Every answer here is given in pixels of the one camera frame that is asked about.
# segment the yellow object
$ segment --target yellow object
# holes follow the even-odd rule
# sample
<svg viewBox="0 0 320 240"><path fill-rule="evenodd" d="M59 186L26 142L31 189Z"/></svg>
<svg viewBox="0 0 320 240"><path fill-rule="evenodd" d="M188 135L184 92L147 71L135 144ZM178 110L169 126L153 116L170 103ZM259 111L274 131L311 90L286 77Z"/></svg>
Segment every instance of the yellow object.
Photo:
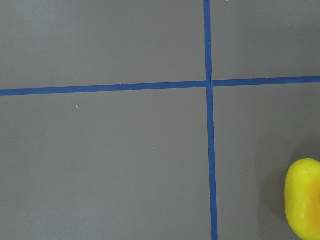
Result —
<svg viewBox="0 0 320 240"><path fill-rule="evenodd" d="M302 240L320 240L320 162L301 159L285 179L285 215Z"/></svg>

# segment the gray surface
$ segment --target gray surface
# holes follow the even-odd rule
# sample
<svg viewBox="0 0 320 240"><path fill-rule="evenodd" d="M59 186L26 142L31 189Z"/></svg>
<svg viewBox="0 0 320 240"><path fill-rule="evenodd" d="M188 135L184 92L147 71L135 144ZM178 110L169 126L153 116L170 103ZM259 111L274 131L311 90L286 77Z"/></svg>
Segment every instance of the gray surface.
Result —
<svg viewBox="0 0 320 240"><path fill-rule="evenodd" d="M0 89L204 81L202 0L3 0Z"/></svg>
<svg viewBox="0 0 320 240"><path fill-rule="evenodd" d="M293 162L320 161L320 84L213 90L219 240L298 240L284 183Z"/></svg>
<svg viewBox="0 0 320 240"><path fill-rule="evenodd" d="M210 240L205 96L0 97L0 239Z"/></svg>
<svg viewBox="0 0 320 240"><path fill-rule="evenodd" d="M213 79L320 76L319 0L212 0Z"/></svg>

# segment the horizontal blue line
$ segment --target horizontal blue line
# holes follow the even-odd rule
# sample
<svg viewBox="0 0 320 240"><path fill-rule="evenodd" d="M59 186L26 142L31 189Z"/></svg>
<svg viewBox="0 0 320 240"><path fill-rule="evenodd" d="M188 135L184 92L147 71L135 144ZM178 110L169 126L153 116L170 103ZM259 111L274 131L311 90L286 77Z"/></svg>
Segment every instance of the horizontal blue line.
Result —
<svg viewBox="0 0 320 240"><path fill-rule="evenodd" d="M94 93L115 92L133 90L156 90L156 89L185 89L205 88L206 81L181 81L159 83L136 83L115 85L92 85L92 86L59 86L41 88L2 89L0 96L40 95L40 94L70 94L70 93Z"/></svg>
<svg viewBox="0 0 320 240"><path fill-rule="evenodd" d="M303 84L303 83L320 83L320 76L213 80L212 86L213 87L232 87L232 86Z"/></svg>

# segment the blue line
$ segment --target blue line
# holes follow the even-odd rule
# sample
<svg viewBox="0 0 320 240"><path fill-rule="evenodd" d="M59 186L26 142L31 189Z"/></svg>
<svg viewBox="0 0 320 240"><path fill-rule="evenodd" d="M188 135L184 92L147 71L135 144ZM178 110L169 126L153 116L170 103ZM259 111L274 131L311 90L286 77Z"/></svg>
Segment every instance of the blue line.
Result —
<svg viewBox="0 0 320 240"><path fill-rule="evenodd" d="M216 159L214 132L214 95L212 88L212 42L210 0L203 0L204 43L205 43L205 79L206 79L206 112L208 128L208 157L210 181L211 237L218 240Z"/></svg>
<svg viewBox="0 0 320 240"><path fill-rule="evenodd" d="M320 83L320 76L213 80L213 87Z"/></svg>
<svg viewBox="0 0 320 240"><path fill-rule="evenodd" d="M117 84L117 85L60 86L60 87L42 87L42 88L3 89L3 90L0 90L0 96L205 88L206 83L207 83L206 81L181 81L181 82L137 83L137 84Z"/></svg>

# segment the yellow fruit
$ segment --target yellow fruit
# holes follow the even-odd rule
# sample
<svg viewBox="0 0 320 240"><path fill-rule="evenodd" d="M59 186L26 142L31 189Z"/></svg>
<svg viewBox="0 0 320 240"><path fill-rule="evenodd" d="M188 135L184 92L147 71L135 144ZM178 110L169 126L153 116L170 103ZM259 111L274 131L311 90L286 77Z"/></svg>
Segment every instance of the yellow fruit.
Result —
<svg viewBox="0 0 320 240"><path fill-rule="evenodd" d="M320 240L320 162L301 159L285 179L285 215L302 240Z"/></svg>

